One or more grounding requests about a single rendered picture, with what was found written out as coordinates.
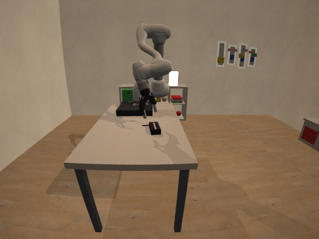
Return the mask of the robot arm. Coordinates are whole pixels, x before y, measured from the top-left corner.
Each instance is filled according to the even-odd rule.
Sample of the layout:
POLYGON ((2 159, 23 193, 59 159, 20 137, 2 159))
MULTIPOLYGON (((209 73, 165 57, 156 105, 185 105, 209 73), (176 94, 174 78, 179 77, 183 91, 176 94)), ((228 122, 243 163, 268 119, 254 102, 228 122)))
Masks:
POLYGON ((135 83, 133 86, 134 100, 129 102, 133 107, 140 105, 142 95, 140 90, 150 88, 150 93, 154 98, 162 98, 169 94, 169 86, 163 79, 164 75, 172 71, 172 63, 163 59, 163 47, 166 39, 170 37, 170 28, 162 24, 140 24, 136 31, 139 48, 145 53, 154 57, 151 64, 145 65, 140 60, 133 63, 133 75, 135 83), (145 44, 146 39, 151 38, 154 48, 145 44), (149 84, 148 79, 153 78, 149 84))

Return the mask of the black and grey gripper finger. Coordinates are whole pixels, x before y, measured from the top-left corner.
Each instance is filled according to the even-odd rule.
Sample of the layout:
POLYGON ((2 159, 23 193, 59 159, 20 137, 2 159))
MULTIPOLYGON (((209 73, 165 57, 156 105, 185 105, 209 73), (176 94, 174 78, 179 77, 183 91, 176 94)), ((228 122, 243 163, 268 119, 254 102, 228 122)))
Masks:
POLYGON ((156 100, 155 100, 155 98, 153 97, 153 94, 152 93, 150 93, 150 96, 148 96, 149 97, 149 101, 152 103, 152 105, 153 105, 153 109, 154 109, 154 112, 158 112, 157 111, 157 107, 156 107, 156 104, 157 104, 157 102, 156 102, 156 100))
POLYGON ((147 102, 148 97, 146 97, 146 100, 145 100, 145 101, 143 100, 143 97, 139 97, 139 99, 140 99, 140 107, 139 107, 139 110, 142 111, 143 118, 144 118, 144 119, 147 119, 146 112, 145 112, 145 105, 146 105, 146 102, 147 102))

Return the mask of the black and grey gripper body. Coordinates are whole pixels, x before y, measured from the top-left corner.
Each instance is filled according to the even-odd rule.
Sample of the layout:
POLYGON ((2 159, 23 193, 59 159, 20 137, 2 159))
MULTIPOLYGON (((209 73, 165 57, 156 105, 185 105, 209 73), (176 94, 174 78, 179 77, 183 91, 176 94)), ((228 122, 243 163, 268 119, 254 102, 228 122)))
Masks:
MULTIPOLYGON (((145 101, 146 100, 146 96, 150 96, 150 89, 145 89, 145 90, 140 90, 140 94, 142 95, 143 97, 143 100, 145 101)), ((147 101, 150 100, 149 97, 147 99, 147 101)))

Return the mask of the black power strip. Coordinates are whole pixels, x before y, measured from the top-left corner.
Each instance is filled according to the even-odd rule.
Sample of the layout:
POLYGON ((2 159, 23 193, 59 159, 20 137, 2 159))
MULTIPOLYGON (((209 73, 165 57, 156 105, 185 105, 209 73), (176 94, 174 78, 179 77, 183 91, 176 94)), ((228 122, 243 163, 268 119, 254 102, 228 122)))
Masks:
MULTIPOLYGON (((149 122, 149 128, 150 128, 150 132, 151 135, 158 135, 161 134, 161 128, 159 126, 159 123, 156 122, 149 122)), ((148 125, 142 125, 142 126, 148 126, 148 125)))

